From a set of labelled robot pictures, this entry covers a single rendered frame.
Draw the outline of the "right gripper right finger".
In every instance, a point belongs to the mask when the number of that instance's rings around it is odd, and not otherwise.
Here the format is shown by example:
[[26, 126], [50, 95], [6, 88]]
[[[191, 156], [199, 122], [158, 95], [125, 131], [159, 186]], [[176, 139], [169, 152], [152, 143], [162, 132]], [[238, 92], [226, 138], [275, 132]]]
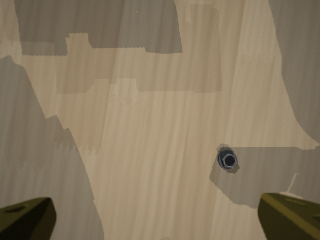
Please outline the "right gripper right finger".
[[263, 193], [258, 218], [267, 240], [320, 240], [320, 204]]

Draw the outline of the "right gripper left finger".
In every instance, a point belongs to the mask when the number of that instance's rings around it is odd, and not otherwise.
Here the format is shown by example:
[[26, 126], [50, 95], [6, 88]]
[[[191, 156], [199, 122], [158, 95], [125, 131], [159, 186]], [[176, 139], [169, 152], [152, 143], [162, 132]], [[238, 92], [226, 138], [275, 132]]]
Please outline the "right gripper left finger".
[[50, 240], [56, 219], [50, 197], [0, 208], [0, 240]]

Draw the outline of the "dark grey hex nut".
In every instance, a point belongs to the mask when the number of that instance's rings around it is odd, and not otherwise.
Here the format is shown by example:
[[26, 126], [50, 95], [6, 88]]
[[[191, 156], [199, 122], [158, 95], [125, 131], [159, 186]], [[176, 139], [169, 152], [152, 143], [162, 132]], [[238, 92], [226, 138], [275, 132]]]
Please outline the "dark grey hex nut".
[[231, 169], [237, 164], [237, 157], [232, 151], [225, 150], [218, 155], [218, 163], [224, 169]]

